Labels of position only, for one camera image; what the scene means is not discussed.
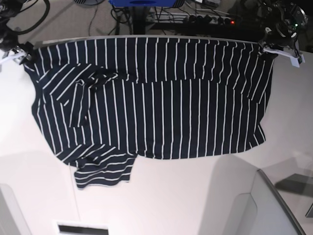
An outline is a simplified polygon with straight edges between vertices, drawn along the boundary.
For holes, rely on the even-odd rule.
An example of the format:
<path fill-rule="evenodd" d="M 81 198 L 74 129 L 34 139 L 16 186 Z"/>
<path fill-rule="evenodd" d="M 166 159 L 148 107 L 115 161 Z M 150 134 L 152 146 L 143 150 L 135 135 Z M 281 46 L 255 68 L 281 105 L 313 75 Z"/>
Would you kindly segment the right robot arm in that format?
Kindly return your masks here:
<path fill-rule="evenodd" d="M 23 6 L 27 0 L 2 0 L 0 2 L 0 50 L 4 53 L 0 63 L 14 61 L 18 65 L 34 60 L 33 46 L 31 43 L 19 43 L 18 34 L 26 34 L 33 30 L 11 30 L 7 23 L 9 20 L 24 11 Z"/>

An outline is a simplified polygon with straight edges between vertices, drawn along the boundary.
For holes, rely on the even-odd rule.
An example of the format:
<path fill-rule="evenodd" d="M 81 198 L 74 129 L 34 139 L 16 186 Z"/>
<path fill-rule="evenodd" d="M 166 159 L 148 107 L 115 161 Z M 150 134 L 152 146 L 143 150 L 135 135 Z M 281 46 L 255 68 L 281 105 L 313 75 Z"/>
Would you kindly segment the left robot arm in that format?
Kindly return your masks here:
<path fill-rule="evenodd" d="M 262 0 L 264 36 L 258 42 L 260 53 L 288 57 L 294 67 L 305 62 L 299 50 L 298 36 L 307 29 L 308 17 L 304 10 L 289 0 Z"/>

